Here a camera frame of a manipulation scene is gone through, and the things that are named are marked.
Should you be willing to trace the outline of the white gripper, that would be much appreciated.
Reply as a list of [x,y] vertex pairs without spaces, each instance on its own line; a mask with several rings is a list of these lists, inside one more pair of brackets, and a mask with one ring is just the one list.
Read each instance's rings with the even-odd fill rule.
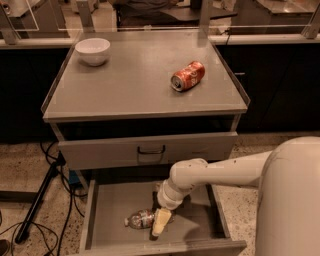
[[154,215],[154,222],[151,234],[158,237],[162,234],[165,226],[168,224],[172,213],[170,210],[177,209],[184,198],[190,194],[190,189],[179,188],[170,179],[164,180],[157,193],[157,201],[162,207],[157,209]]

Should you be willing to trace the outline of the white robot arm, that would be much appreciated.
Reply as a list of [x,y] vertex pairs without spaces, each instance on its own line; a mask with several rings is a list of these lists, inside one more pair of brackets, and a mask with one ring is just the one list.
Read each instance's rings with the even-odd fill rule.
[[320,138],[298,137],[272,151],[209,163],[175,163],[157,194],[152,235],[203,184],[258,190],[255,256],[320,256]]

